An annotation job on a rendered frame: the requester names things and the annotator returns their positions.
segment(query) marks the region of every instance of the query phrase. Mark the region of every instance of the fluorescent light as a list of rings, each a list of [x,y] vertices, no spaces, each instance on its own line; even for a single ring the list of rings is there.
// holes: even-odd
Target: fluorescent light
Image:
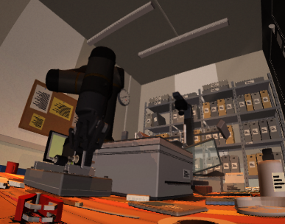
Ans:
[[[167,49],[170,46],[174,46],[174,45],[177,45],[177,44],[182,43],[184,41],[191,40],[192,38],[196,38],[198,36],[201,36],[201,35],[204,35],[206,33],[212,32],[214,30],[217,30],[217,29],[220,29],[220,28],[223,28],[223,27],[227,27],[228,25],[229,25],[228,19],[224,18],[224,19],[222,19],[220,21],[214,22],[214,23],[206,25],[204,27],[200,27],[198,29],[195,29],[193,31],[190,31],[190,32],[187,32],[187,33],[185,33],[183,35],[180,35],[180,36],[178,36],[176,38],[170,39],[168,41],[165,41],[163,43],[155,45],[155,46],[153,46],[151,48],[148,48],[148,49],[144,50],[143,52],[139,52],[138,56],[140,58],[147,57],[147,56],[152,55],[152,54],[154,54],[156,52],[159,52],[161,50]]]
[[[103,38],[107,37],[111,33],[115,32],[116,30],[122,28],[123,26],[129,24],[131,21],[136,20],[137,18],[143,16],[144,14],[154,10],[152,2],[145,4],[144,6],[139,7],[137,10],[131,12],[130,14],[126,15],[125,17],[119,19],[114,24],[110,25],[106,29],[102,30],[92,38],[87,41],[88,45],[93,45],[98,41],[102,40]]]

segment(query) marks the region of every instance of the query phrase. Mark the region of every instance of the yellow paper note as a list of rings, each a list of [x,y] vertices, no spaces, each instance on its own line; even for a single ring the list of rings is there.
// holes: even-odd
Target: yellow paper note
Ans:
[[[54,97],[51,104],[50,113],[70,121],[73,109],[74,107],[72,105]]]
[[[30,121],[29,125],[31,127],[35,127],[35,128],[37,128],[39,130],[42,130],[43,129],[43,123],[44,123],[45,120],[46,120],[46,118],[44,118],[43,116],[34,113],[32,115],[32,118],[31,118],[31,121]]]

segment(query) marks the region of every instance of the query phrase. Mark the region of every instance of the green screen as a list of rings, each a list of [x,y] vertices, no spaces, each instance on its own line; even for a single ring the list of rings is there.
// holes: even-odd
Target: green screen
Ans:
[[[62,155],[65,137],[58,136],[56,134],[52,137],[51,147],[49,150],[49,157],[55,157],[56,155]]]

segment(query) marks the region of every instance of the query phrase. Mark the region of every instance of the corkboard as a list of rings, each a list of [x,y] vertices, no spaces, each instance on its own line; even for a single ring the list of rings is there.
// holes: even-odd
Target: corkboard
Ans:
[[[35,80],[18,127],[44,136],[50,130],[68,136],[68,129],[77,123],[76,106],[74,98],[49,91]]]

